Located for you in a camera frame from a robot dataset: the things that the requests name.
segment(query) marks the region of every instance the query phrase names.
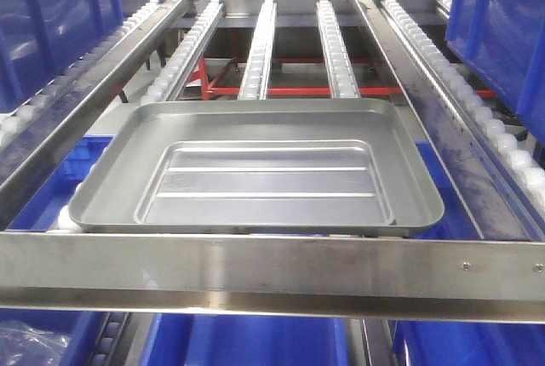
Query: metal rail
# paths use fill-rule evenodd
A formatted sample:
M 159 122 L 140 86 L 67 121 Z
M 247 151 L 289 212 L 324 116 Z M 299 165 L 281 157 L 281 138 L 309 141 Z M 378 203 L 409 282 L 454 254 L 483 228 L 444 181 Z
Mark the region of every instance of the metal rail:
M 329 0 L 318 0 L 317 16 L 331 97 L 359 98 L 358 83 L 348 58 L 347 47 Z
M 267 98 L 275 28 L 276 3 L 274 0 L 265 0 L 255 25 L 246 70 L 238 93 L 239 100 L 264 100 Z
M 452 0 L 437 0 L 437 14 L 442 17 L 447 23 L 450 18 L 450 8 L 452 7 Z
M 543 243 L 2 234 L 3 306 L 545 322 Z
M 187 80 L 193 74 L 198 60 L 206 50 L 210 39 L 214 35 L 215 27 L 223 15 L 223 3 L 219 0 L 211 0 L 199 16 L 198 21 L 184 37 L 180 47 L 176 50 L 177 53 L 180 53 L 178 57 L 180 62 L 174 65 L 173 70 L 180 73 L 175 75 L 174 82 L 169 86 L 166 94 L 167 100 L 175 100 L 183 93 Z
M 191 0 L 166 0 L 0 150 L 0 229 L 7 228 L 110 101 L 158 46 Z

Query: stainless steel frame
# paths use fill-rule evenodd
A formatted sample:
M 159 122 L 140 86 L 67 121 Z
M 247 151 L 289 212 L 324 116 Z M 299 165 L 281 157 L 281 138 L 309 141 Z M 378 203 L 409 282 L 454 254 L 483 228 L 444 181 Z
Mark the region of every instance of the stainless steel frame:
M 246 0 L 246 13 L 237 11 L 243 1 L 223 0 L 227 19 L 250 26 L 251 8 L 262 0 Z M 295 0 L 276 1 L 278 23 L 291 24 Z M 441 82 L 423 71 L 376 0 L 331 1 L 338 14 L 357 19 L 373 36 L 483 238 L 542 239 L 541 215 L 525 205 L 524 193 L 450 104 Z M 202 4 L 166 0 L 0 153 L 2 228 L 164 31 Z M 545 322 L 544 261 L 545 244 L 515 241 L 3 232 L 0 305 Z

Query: steel beam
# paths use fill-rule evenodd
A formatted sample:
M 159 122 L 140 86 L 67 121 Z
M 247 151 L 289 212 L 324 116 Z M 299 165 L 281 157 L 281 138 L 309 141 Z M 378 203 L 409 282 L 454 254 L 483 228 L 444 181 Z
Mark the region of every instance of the steel beam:
M 0 235 L 0 304 L 545 322 L 545 244 Z

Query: roller conveyor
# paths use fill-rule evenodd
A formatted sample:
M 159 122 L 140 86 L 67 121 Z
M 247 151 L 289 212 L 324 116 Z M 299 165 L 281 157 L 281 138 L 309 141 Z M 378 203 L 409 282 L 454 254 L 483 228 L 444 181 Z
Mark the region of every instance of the roller conveyor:
M 358 83 L 342 40 L 335 11 L 329 0 L 318 1 L 317 16 L 331 97 L 359 98 Z
M 212 34 L 221 32 L 235 23 L 242 24 L 246 28 L 248 24 L 252 24 L 253 28 L 255 18 L 258 17 L 262 8 L 267 9 L 269 19 L 274 16 L 274 9 L 268 11 L 269 3 L 263 4 L 266 0 L 248 2 L 245 12 L 241 9 L 244 6 L 241 2 L 245 0 L 221 0 L 219 3 L 212 3 L 212 9 L 209 10 L 212 14 L 209 17 L 210 22 L 199 23 L 201 18 L 197 16 L 208 10 L 207 5 L 210 1 L 214 0 L 161 0 L 161 5 L 150 14 L 149 18 L 141 19 L 137 28 L 107 49 L 103 53 L 104 57 L 97 60 L 95 66 L 91 66 L 77 78 L 66 94 L 61 95 L 51 105 L 47 121 L 38 117 L 2 149 L 2 156 L 7 160 L 0 170 L 3 179 L 0 196 L 4 197 L 3 205 L 7 206 L 2 211 L 4 228 L 9 225 L 31 193 L 39 187 L 59 160 L 98 116 L 100 110 L 106 107 L 107 101 L 115 96 L 116 90 L 138 67 L 137 64 L 141 63 L 153 50 L 166 28 L 179 21 L 192 21 L 192 26 L 196 27 L 186 35 L 185 42 L 181 44 L 181 49 L 186 51 L 189 49 L 188 55 L 191 59 L 179 62 L 176 68 L 172 67 L 174 63 L 170 64 L 167 67 L 168 71 L 165 72 L 172 75 L 173 81 L 177 80 L 178 83 L 172 85 L 173 88 L 168 91 L 168 94 L 165 90 L 165 96 L 161 96 L 161 99 L 173 100 L 182 94 L 183 86 L 189 75 L 193 73 L 198 57 L 206 48 L 215 47 Z M 407 99 L 400 95 L 392 101 L 401 104 L 398 104 L 398 109 L 414 107 L 426 133 L 433 139 L 433 146 L 437 149 L 441 161 L 448 168 L 449 176 L 455 183 L 463 211 L 468 214 L 469 227 L 475 226 L 482 238 L 487 240 L 530 239 L 532 237 L 529 236 L 538 233 L 541 215 L 538 211 L 539 205 L 532 203 L 529 206 L 523 206 L 524 208 L 521 207 L 524 204 L 524 198 L 517 195 L 515 191 L 519 188 L 518 179 L 516 174 L 506 174 L 510 171 L 505 169 L 507 167 L 504 166 L 505 160 L 499 162 L 498 165 L 503 166 L 503 169 L 497 169 L 494 180 L 479 182 L 481 186 L 479 189 L 490 194 L 486 209 L 482 209 L 482 206 L 479 208 L 476 202 L 472 203 L 470 184 L 467 180 L 464 181 L 461 173 L 456 172 L 456 165 L 463 164 L 466 172 L 468 169 L 477 172 L 479 177 L 491 177 L 490 174 L 483 176 L 485 168 L 479 166 L 477 158 L 472 157 L 473 152 L 478 150 L 474 150 L 475 146 L 470 146 L 469 142 L 476 139 L 476 143 L 479 143 L 480 148 L 487 155 L 487 146 L 491 147 L 491 144 L 486 145 L 484 141 L 481 144 L 480 136 L 477 135 L 468 136 L 468 140 L 465 139 L 466 136 L 463 140 L 453 140 L 449 136 L 455 130 L 457 132 L 459 126 L 451 122 L 450 114 L 443 120 L 441 112 L 444 112 L 445 108 L 453 109 L 456 115 L 461 115 L 458 119 L 455 117 L 455 122 L 464 122 L 464 135 L 471 135 L 472 129 L 479 127 L 475 123 L 466 121 L 466 117 L 462 115 L 465 115 L 463 112 L 469 111 L 466 108 L 462 109 L 460 104 L 454 102 L 452 95 L 446 94 L 443 98 L 440 92 L 432 92 L 430 89 L 432 86 L 434 89 L 441 88 L 438 89 L 439 91 L 449 91 L 452 89 L 452 84 L 459 84 L 462 81 L 455 74 L 452 74 L 452 79 L 447 81 L 442 74 L 428 70 L 427 63 L 424 67 L 418 65 L 418 61 L 424 62 L 426 59 L 442 61 L 435 55 L 437 52 L 433 51 L 433 44 L 430 44 L 427 37 L 421 40 L 422 46 L 404 44 L 404 36 L 410 35 L 409 32 L 407 35 L 404 34 L 404 27 L 414 30 L 416 35 L 420 34 L 415 27 L 409 27 L 412 25 L 411 14 L 400 13 L 399 18 L 391 14 L 385 16 L 386 13 L 381 10 L 381 0 L 293 0 L 293 2 L 303 2 L 302 7 L 305 8 L 302 10 L 304 23 L 298 23 L 298 19 L 292 17 L 294 13 L 301 12 L 301 7 L 297 7 L 297 3 L 283 5 L 280 2 L 286 0 L 274 1 L 277 2 L 277 27 L 268 25 L 261 28 L 258 22 L 258 30 L 255 31 L 256 36 L 261 36 L 259 30 L 265 30 L 267 37 L 265 52 L 256 48 L 252 53 L 263 55 L 264 66 L 256 67 L 260 72 L 261 82 L 258 84 L 258 94 L 253 91 L 251 98 L 265 97 L 266 82 L 270 79 L 267 77 L 267 65 L 271 63 L 272 56 L 267 50 L 272 47 L 272 34 L 274 33 L 275 45 L 282 44 L 283 41 L 285 44 L 283 39 L 286 36 L 282 34 L 283 28 L 290 26 L 297 29 L 301 27 L 301 24 L 306 27 L 314 21 L 318 23 L 317 36 L 320 35 L 322 41 L 321 48 L 324 51 L 331 95 L 334 98 L 346 97 L 356 100 L 360 96 L 358 80 L 354 76 L 353 65 L 349 59 L 349 51 L 354 47 L 352 44 L 344 43 L 341 27 L 350 28 L 360 25 L 365 33 L 369 33 L 367 37 L 372 42 L 371 45 L 380 54 L 373 59 L 377 60 L 377 69 L 381 64 L 389 64 L 395 78 L 399 81 L 400 88 L 406 93 Z M 184 13 L 188 16 L 180 20 Z M 250 58 L 248 70 L 251 68 L 251 61 Z M 247 87 L 249 87 L 248 78 L 242 84 L 244 91 Z M 441 116 L 441 121 L 437 123 L 441 129 L 435 129 L 433 126 L 432 116 L 437 115 Z M 466 125 L 471 128 L 469 131 L 465 130 Z M 40 128 L 41 134 L 36 134 L 37 128 L 33 128 L 34 126 Z M 25 144 L 27 148 L 28 145 L 32 145 L 32 149 L 25 151 L 22 144 Z M 449 160 L 448 146 L 450 148 L 458 146 L 457 150 L 468 157 L 461 157 L 461 161 Z M 57 152 L 50 158 L 48 155 L 52 154 L 52 149 Z M 520 203 L 514 203 L 515 207 L 512 209 L 505 209 L 507 204 L 501 192 L 496 189 L 499 186 L 498 183 L 504 185 L 506 182 L 508 191 L 515 194 L 518 200 L 522 200 Z M 530 288 L 533 283 L 531 277 L 536 273 L 532 268 L 540 261 L 542 246 L 539 243 L 469 241 L 451 243 L 403 239 L 341 239 L 340 237 L 327 239 L 312 237 L 310 240 L 310 237 L 246 235 L 212 237 L 192 234 L 143 235 L 139 233 L 128 236 L 115 232 L 108 236 L 100 234 L 28 236 L 9 233 L 0 235 L 3 239 L 3 256 L 6 262 L 25 262 L 28 257 L 34 255 L 39 256 L 42 263 L 32 274 L 25 268 L 17 266 L 14 266 L 10 272 L 0 269 L 0 275 L 4 280 L 3 288 L 6 291 L 4 305 L 57 305 L 64 308 L 84 307 L 93 301 L 93 305 L 101 309 L 115 307 L 146 310 L 149 309 L 146 305 L 150 305 L 147 304 L 150 302 L 150 295 L 154 295 L 160 296 L 161 301 L 153 306 L 153 309 L 189 310 L 198 306 L 222 311 L 259 312 L 273 306 L 273 312 L 321 315 L 344 313 L 360 316 L 380 313 L 381 316 L 508 320 L 530 320 L 536 316 L 536 308 L 542 307 L 541 296 Z M 85 251 L 89 249 L 90 243 L 100 252 L 93 256 L 86 254 Z M 146 256 L 138 253 L 139 245 L 150 247 Z M 216 255 L 217 246 L 221 246 L 223 258 Z M 194 272 L 182 277 L 180 274 L 174 274 L 170 269 L 179 264 L 179 257 L 174 252 L 164 253 L 164 251 L 170 251 L 170 248 L 172 251 L 186 251 L 184 260 L 187 261 L 184 261 L 184 265 L 191 267 Z M 487 249 L 487 256 L 480 254 L 482 248 Z M 55 258 L 63 249 L 78 252 L 79 262 L 77 266 L 70 268 L 69 273 L 63 272 Z M 261 264 L 252 266 L 251 269 L 240 266 L 239 257 L 249 249 L 255 254 L 254 258 L 248 259 L 253 260 L 265 255 L 269 257 L 268 254 L 271 256 L 267 260 L 262 260 Z M 202 255 L 199 257 L 192 255 L 191 251 L 194 250 L 201 251 Z M 414 255 L 422 259 L 396 260 L 395 265 L 392 265 L 392 260 L 387 257 L 397 254 Z M 311 260 L 312 257 L 326 255 L 327 259 L 320 261 L 319 264 Z M 296 262 L 286 261 L 288 256 L 299 258 Z M 350 256 L 352 261 L 347 262 L 343 259 L 347 256 Z M 438 260 L 441 262 L 431 268 L 426 265 L 426 257 L 429 256 L 442 256 L 448 259 Z M 524 256 L 524 262 L 515 262 L 517 256 Z M 225 263 L 224 274 L 240 274 L 239 277 L 233 275 L 234 277 L 231 278 L 230 275 L 229 279 L 224 280 L 205 270 L 199 272 L 198 268 L 203 267 L 199 264 L 199 260 L 217 262 L 219 259 Z M 112 271 L 101 274 L 100 270 L 92 265 L 97 260 L 112 260 Z M 126 268 L 125 262 L 135 264 L 134 268 Z M 480 269 L 479 272 L 461 271 L 460 268 L 461 266 L 463 268 L 464 263 L 470 263 L 469 267 L 477 266 Z M 288 267 L 297 268 L 297 272 L 289 279 L 279 280 L 270 268 L 280 268 L 282 265 L 286 265 L 283 272 L 289 272 Z M 137 273 L 135 269 L 149 266 L 152 266 L 157 273 L 157 279 L 162 281 L 153 286 L 155 288 L 153 291 L 147 289 L 149 287 L 147 281 L 142 281 L 139 277 L 140 273 Z M 323 274 L 320 280 L 310 277 L 301 282 L 301 279 L 305 278 L 302 274 L 308 274 L 316 268 Z M 366 268 L 368 272 L 365 274 L 354 272 L 355 268 Z M 78 278 L 83 272 L 86 276 L 82 281 Z M 115 279 L 110 278 L 112 273 L 118 272 L 123 275 Z M 428 280 L 425 285 L 422 283 L 409 285 L 404 281 L 406 277 L 410 278 L 411 273 L 416 272 L 421 273 L 422 278 Z M 393 284 L 377 283 L 376 274 L 379 273 L 381 276 L 378 278 L 394 280 Z M 442 274 L 441 277 L 453 281 L 449 285 L 438 285 L 433 281 L 435 278 L 431 276 L 432 273 Z M 478 286 L 478 283 L 484 280 L 492 285 L 500 283 L 505 277 L 513 280 L 513 284 L 507 291 L 490 289 L 483 292 Z M 125 293 L 124 291 L 127 290 L 134 293 Z M 81 300 L 74 299 L 74 291 L 77 291 L 77 297 L 86 297 Z M 374 301 L 373 297 L 377 296 L 381 297 L 380 303 Z M 410 305 L 410 300 L 418 300 L 422 306 L 415 308 Z M 454 300 L 466 305 L 447 305 Z M 367 306 L 373 302 L 380 308 L 373 304 L 372 310 L 367 309 Z M 509 311 L 503 311 L 502 308 L 507 308 Z
M 248 62 L 238 93 L 239 100 L 267 98 L 275 28 L 276 3 L 274 0 L 265 0 L 255 24 Z

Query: blue plastic bin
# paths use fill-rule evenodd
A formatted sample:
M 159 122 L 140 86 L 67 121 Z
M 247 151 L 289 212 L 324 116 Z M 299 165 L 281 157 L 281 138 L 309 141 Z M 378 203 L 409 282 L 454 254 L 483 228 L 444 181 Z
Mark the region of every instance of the blue plastic bin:
M 11 112 L 123 22 L 120 0 L 0 0 L 0 112 Z
M 100 312 L 0 309 L 0 323 L 21 321 L 36 329 L 70 336 L 68 347 L 60 359 L 59 366 L 82 366 L 88 363 L 95 349 L 95 341 L 104 318 L 105 314 Z
M 341 319 L 158 314 L 140 366 L 348 366 Z
M 545 0 L 453 0 L 447 40 L 545 143 Z
M 9 228 L 48 230 L 111 140 L 111 136 L 84 136 Z

